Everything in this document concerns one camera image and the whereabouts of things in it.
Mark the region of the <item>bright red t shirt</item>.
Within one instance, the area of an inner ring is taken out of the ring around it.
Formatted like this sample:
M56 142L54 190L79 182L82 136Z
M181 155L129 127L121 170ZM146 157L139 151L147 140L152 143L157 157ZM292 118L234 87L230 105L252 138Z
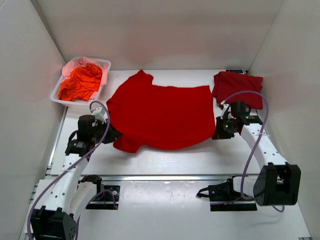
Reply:
M210 139L215 132L209 85L159 86L143 70L130 76L106 102L110 124L122 135L113 146L136 153L148 146L178 150Z

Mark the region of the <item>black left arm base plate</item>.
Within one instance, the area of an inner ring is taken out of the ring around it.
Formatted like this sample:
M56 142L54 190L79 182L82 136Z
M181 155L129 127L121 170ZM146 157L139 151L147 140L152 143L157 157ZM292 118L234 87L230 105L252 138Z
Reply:
M97 183L97 194L87 206L87 210L118 210L121 192L120 181L107 180L99 177L94 181Z

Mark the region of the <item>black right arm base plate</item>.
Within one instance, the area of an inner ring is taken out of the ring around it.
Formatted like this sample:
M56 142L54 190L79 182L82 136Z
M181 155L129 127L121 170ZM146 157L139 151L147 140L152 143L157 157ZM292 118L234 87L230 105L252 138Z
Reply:
M231 178L218 184L209 184L200 189L197 198L208 198L211 212L254 212L257 205L253 200L244 199L234 190Z

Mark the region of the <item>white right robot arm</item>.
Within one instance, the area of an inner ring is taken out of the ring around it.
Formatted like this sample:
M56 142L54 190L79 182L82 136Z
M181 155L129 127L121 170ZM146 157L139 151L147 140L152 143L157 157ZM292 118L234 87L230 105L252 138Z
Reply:
M293 206L298 201L301 169L279 153L265 132L264 122L242 102L220 104L214 140L239 134L251 152L242 176L232 178L233 190L259 206Z

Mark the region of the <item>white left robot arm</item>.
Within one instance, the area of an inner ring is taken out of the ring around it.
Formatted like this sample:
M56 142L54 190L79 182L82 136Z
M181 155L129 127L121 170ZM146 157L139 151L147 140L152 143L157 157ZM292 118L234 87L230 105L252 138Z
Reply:
M120 136L107 107L93 103L98 106L79 117L77 130L68 138L60 174L33 201L26 223L30 240L76 240L80 216L91 202L110 196L112 209L118 207L115 191L105 188L100 176L82 176L94 151Z

